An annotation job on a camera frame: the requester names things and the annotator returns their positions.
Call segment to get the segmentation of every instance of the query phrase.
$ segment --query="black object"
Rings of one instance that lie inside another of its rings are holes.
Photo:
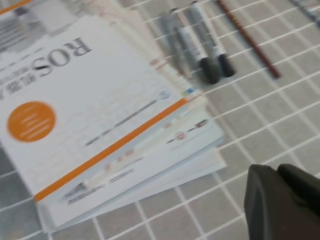
[[[210,44],[213,55],[215,58],[217,58],[222,73],[225,77],[229,78],[236,74],[236,71],[234,67],[232,66],[230,60],[228,59],[228,55],[223,51],[223,49],[220,49],[218,44],[216,43],[213,35],[213,29],[210,31],[210,27],[206,24],[206,13],[203,11],[200,3],[197,1],[194,1],[190,5],[191,15],[193,17],[193,21],[196,24],[196,27],[199,29],[199,33],[201,33],[201,37],[204,41],[206,41],[208,44]]]
[[[203,48],[187,17],[183,12],[178,11],[177,8],[172,9],[169,16],[182,48],[190,52],[194,62],[201,69],[208,83],[218,83],[220,80],[220,70]]]
[[[282,164],[249,168],[244,210],[250,240],[320,240],[320,180]]]
[[[235,71],[234,67],[231,65],[227,54],[225,54],[225,53],[221,54],[220,56],[218,56],[218,60],[221,65],[223,75],[225,77],[230,78],[236,74],[236,71]]]

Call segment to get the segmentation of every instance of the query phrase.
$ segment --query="tile floor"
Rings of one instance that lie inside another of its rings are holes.
[[[272,80],[217,7],[206,10],[237,74],[207,90],[225,131],[229,167],[50,236],[0,152],[0,239],[248,240],[243,197],[250,164],[291,163],[320,177],[320,32],[288,0],[224,0],[283,74]],[[190,0],[121,0],[140,10],[157,40],[157,17]]]

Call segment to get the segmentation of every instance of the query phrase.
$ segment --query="gray marker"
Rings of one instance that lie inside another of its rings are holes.
[[[170,18],[181,44],[190,51],[207,81],[210,84],[219,82],[219,68],[217,68],[206,53],[206,50],[203,48],[197,35],[194,33],[191,26],[189,26],[189,22],[185,15],[175,8],[171,11]]]

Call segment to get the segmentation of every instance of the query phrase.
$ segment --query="book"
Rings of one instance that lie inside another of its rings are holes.
[[[23,35],[1,45],[1,141],[38,203],[80,184],[188,102],[99,16],[70,12],[55,25],[46,11],[62,5],[28,3],[0,22],[0,38],[7,28]]]

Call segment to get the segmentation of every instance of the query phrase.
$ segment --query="marker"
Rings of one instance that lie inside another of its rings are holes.
[[[215,38],[213,35],[216,36],[216,32],[213,27],[211,27],[212,25],[210,23],[206,23],[208,17],[206,16],[205,11],[203,11],[201,4],[194,1],[191,3],[190,9],[194,21],[198,23],[197,27],[199,32],[203,36],[204,40],[212,47],[213,56],[218,59],[223,75],[227,78],[235,75],[236,71],[230,63],[226,51],[222,48],[223,45],[220,44],[220,46],[218,46],[214,40]]]
[[[190,51],[207,81],[210,84],[218,83],[220,80],[219,68],[207,55],[192,28],[188,26],[188,20],[185,15],[175,8],[171,11],[170,17],[181,44]]]

